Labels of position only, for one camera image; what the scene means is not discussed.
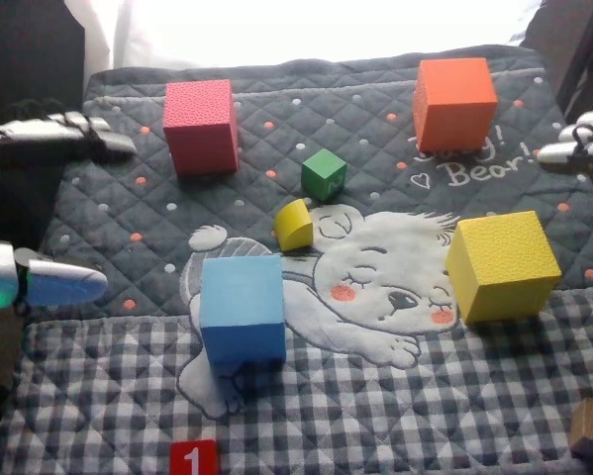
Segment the orange cube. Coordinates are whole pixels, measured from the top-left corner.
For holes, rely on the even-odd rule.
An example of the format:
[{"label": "orange cube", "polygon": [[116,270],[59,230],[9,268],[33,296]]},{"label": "orange cube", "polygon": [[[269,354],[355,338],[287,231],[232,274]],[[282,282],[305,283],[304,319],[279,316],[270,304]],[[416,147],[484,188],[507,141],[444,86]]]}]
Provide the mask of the orange cube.
[{"label": "orange cube", "polygon": [[482,148],[497,104],[484,57],[422,61],[413,103],[419,151]]}]

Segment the yellow wedge block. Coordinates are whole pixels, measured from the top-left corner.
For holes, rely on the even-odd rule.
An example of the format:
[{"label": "yellow wedge block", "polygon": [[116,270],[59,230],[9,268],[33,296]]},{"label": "yellow wedge block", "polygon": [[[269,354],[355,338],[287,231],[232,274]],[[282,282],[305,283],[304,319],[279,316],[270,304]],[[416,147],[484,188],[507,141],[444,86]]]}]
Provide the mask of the yellow wedge block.
[{"label": "yellow wedge block", "polygon": [[460,221],[445,268],[467,324],[536,315],[561,276],[534,211]]},{"label": "yellow wedge block", "polygon": [[274,232],[283,251],[312,245],[314,225],[303,200],[292,201],[278,212]]}]

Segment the pink cheek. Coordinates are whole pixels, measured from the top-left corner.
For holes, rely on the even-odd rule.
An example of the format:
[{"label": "pink cheek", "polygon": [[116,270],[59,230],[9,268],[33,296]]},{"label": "pink cheek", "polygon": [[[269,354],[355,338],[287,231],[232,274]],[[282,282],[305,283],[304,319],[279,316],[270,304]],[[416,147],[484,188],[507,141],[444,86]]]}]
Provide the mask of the pink cheek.
[{"label": "pink cheek", "polygon": [[435,310],[431,313],[433,322],[439,325],[451,324],[454,320],[454,313],[452,310]]},{"label": "pink cheek", "polygon": [[332,297],[339,302],[350,302],[355,298],[355,291],[348,285],[335,285],[332,287]]}]

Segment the embroidered heart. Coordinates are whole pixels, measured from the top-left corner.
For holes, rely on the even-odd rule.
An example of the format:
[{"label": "embroidered heart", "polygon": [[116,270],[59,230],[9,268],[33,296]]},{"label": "embroidered heart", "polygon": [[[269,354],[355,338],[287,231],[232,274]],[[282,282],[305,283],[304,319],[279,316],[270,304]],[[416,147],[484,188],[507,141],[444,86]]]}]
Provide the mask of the embroidered heart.
[{"label": "embroidered heart", "polygon": [[411,176],[411,182],[415,183],[417,186],[426,188],[427,190],[431,189],[431,177],[428,176],[428,173],[420,173],[419,175]]}]

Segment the white bear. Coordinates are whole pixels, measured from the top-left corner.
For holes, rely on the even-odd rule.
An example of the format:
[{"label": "white bear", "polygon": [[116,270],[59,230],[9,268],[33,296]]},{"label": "white bear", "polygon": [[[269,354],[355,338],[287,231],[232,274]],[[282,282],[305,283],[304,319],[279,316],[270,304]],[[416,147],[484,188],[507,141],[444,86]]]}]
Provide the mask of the white bear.
[{"label": "white bear", "polygon": [[[311,212],[313,252],[283,255],[287,327],[309,344],[357,354],[381,366],[406,369],[420,355],[416,336],[446,332],[457,324],[445,255],[456,218],[382,212],[363,217],[353,207]],[[206,258],[264,255],[270,250],[246,237],[227,238],[218,226],[191,237],[193,253],[180,279],[199,354],[182,369],[179,388],[210,419],[239,411],[238,367],[211,367],[201,342],[201,269]]]}]

